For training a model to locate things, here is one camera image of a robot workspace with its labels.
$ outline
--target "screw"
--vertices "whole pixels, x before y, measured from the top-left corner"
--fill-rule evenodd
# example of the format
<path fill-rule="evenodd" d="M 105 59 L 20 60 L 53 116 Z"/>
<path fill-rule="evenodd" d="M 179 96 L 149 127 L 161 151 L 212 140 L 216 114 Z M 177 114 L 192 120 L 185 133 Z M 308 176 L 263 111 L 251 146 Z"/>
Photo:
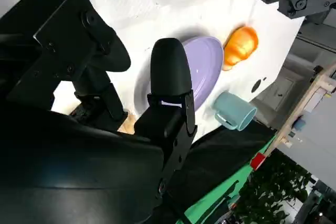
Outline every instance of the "screw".
<path fill-rule="evenodd" d="M 95 26 L 97 23 L 96 18 L 92 12 L 86 13 L 86 21 L 90 26 Z"/>
<path fill-rule="evenodd" d="M 164 190 L 164 188 L 165 188 L 165 183 L 164 183 L 164 181 L 162 180 L 161 182 L 160 182 L 160 185 L 159 185 L 159 194 L 162 194 L 163 193 L 163 190 Z"/>
<path fill-rule="evenodd" d="M 297 9 L 301 10 L 305 6 L 306 1 L 304 0 L 299 0 L 296 2 L 295 6 Z"/>
<path fill-rule="evenodd" d="M 52 42 L 49 42 L 46 48 L 47 48 L 48 51 L 50 51 L 52 53 L 56 52 L 54 44 Z"/>
<path fill-rule="evenodd" d="M 68 68 L 67 68 L 67 72 L 68 73 L 72 73 L 74 71 L 74 68 L 72 65 L 69 65 Z"/>

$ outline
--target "bolt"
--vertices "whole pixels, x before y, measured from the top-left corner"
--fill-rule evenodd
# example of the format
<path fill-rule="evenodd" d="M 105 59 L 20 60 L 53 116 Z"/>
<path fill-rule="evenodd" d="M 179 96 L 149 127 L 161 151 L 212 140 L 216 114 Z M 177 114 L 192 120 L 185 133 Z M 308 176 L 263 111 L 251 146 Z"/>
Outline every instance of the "bolt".
<path fill-rule="evenodd" d="M 293 12 L 289 12 L 289 13 L 288 13 L 289 17 L 293 17 L 295 14 L 296 14 L 295 11 L 293 11 Z"/>
<path fill-rule="evenodd" d="M 305 6 L 306 1 L 304 0 L 299 0 L 296 2 L 295 7 L 299 10 L 301 10 Z"/>

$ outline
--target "leaves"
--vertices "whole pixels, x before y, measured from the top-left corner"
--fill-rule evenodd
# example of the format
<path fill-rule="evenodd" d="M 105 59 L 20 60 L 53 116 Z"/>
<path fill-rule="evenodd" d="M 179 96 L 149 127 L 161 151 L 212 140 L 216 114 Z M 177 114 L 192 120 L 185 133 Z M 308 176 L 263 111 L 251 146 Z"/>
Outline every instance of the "leaves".
<path fill-rule="evenodd" d="M 287 217 L 281 202 L 298 198 L 304 202 L 304 189 L 310 174 L 294 161 L 275 150 L 240 190 L 235 213 L 246 224 L 283 223 Z"/>

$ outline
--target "red object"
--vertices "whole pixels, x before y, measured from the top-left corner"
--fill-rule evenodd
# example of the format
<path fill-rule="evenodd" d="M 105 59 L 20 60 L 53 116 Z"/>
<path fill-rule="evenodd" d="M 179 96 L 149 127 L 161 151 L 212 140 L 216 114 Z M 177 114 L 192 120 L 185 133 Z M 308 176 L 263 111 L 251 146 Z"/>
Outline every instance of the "red object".
<path fill-rule="evenodd" d="M 253 168 L 253 170 L 257 170 L 260 165 L 265 161 L 266 156 L 260 152 L 257 153 L 257 155 L 252 159 L 250 166 Z"/>

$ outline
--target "white table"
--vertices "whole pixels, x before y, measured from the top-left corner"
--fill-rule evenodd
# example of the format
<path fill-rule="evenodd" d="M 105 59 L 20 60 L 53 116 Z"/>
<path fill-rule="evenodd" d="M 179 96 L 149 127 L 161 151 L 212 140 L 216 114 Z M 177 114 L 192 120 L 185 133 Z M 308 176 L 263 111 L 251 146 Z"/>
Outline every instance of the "white table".
<path fill-rule="evenodd" d="M 0 0 L 0 15 L 18 0 Z M 196 139 L 217 128 L 211 105 L 224 90 L 246 101 L 252 100 L 275 81 L 303 18 L 291 20 L 277 12 L 278 4 L 260 0 L 91 0 L 98 13 L 118 33 L 132 61 L 123 73 L 109 73 L 124 107 L 139 116 L 143 111 L 140 87 L 149 78 L 149 59 L 156 40 L 176 37 L 180 40 L 211 35 L 225 42 L 242 24 L 253 26 L 259 46 L 253 55 L 220 74 L 205 103 L 196 111 L 199 125 Z M 260 87 L 251 93 L 259 79 Z M 53 110 L 66 113 L 78 101 L 71 83 L 62 82 L 55 91 Z"/>

